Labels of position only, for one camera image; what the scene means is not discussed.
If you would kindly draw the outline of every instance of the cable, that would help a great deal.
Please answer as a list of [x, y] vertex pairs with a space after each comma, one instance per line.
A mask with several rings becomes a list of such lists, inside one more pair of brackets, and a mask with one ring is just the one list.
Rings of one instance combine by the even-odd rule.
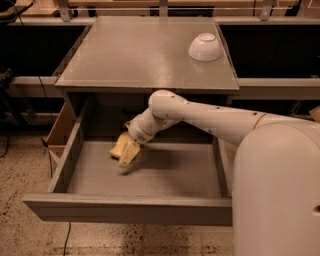
[[44, 98], [46, 99], [46, 105], [47, 105], [47, 108], [50, 112], [50, 116], [51, 116], [51, 121], [52, 121], [52, 125], [54, 124], [54, 118], [53, 118], [53, 115], [52, 115], [52, 111], [50, 111], [50, 106], [49, 106], [49, 103], [48, 103], [48, 97], [47, 97], [47, 92], [46, 92], [46, 89], [44, 88], [44, 85], [42, 83], [42, 80], [41, 80], [41, 77], [38, 76], [39, 78], [39, 81], [40, 81], [40, 84], [41, 84], [41, 87], [42, 87], [42, 90], [43, 90], [43, 93], [44, 93]]
[[256, 16], [256, 4], [257, 4], [257, 0], [254, 0], [254, 4], [253, 4], [253, 12], [252, 12], [252, 16]]
[[15, 12], [16, 12], [16, 16], [19, 18], [19, 20], [20, 20], [20, 22], [21, 22], [21, 25], [23, 26], [23, 22], [22, 22], [22, 20], [21, 20], [21, 17], [20, 17], [20, 15], [18, 14], [19, 13], [19, 11], [18, 11], [18, 9], [17, 9], [17, 7], [16, 7], [16, 5], [15, 5], [15, 3], [14, 2], [12, 2], [11, 0], [4, 0], [4, 1], [7, 1], [7, 2], [9, 2], [11, 5], [12, 5], [12, 7], [13, 7], [13, 9], [15, 10]]
[[6, 149], [5, 149], [5, 152], [0, 156], [0, 158], [4, 158], [6, 156], [6, 154], [8, 153], [8, 150], [9, 150], [9, 138], [10, 138], [10, 135], [9, 135], [9, 129], [8, 129]]
[[49, 150], [49, 148], [48, 148], [48, 156], [49, 156], [49, 162], [50, 162], [50, 177], [51, 177], [51, 179], [52, 179], [52, 177], [53, 177], [53, 168], [52, 168], [52, 158], [51, 158], [51, 154], [50, 154], [50, 150]]
[[67, 243], [68, 243], [68, 239], [69, 239], [69, 236], [70, 236], [70, 232], [71, 232], [71, 222], [69, 222], [69, 230], [68, 230], [68, 234], [67, 234], [67, 237], [66, 237], [66, 241], [64, 242], [63, 256], [66, 255]]

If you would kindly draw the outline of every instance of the gray drawer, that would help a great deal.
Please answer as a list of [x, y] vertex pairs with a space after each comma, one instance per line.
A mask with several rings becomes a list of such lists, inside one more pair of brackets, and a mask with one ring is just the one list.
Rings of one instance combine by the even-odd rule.
[[44, 221], [231, 225], [213, 138], [192, 127], [170, 128], [144, 145], [128, 169], [108, 151], [121, 114], [88, 96], [73, 126], [48, 193], [23, 202]]

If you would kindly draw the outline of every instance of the speckled floor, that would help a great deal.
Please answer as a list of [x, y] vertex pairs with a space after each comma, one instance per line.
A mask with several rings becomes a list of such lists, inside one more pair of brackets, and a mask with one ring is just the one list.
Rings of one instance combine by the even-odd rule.
[[[0, 159], [0, 255], [63, 255], [68, 223], [43, 222], [21, 201], [47, 191], [49, 159], [40, 138], [11, 134]], [[0, 155], [6, 137], [0, 135]], [[72, 223], [66, 255], [232, 255], [232, 227]]]

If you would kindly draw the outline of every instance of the desk top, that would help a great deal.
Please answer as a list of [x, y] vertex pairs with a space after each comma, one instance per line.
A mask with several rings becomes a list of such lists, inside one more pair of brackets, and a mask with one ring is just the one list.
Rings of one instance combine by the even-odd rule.
[[192, 40], [204, 32], [222, 45], [213, 18], [99, 17], [56, 86], [236, 92], [224, 49], [213, 62], [189, 56]]

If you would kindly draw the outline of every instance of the cabinet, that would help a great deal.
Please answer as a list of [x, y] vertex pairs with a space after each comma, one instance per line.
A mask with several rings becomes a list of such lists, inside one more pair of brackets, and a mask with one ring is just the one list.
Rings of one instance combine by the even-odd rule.
[[[198, 62], [188, 47], [216, 35], [223, 54]], [[74, 126], [48, 193], [23, 201], [48, 221], [230, 225], [215, 140], [188, 125], [161, 132], [128, 169], [108, 151], [157, 89], [232, 95], [235, 73], [213, 18], [99, 17], [56, 83]]]

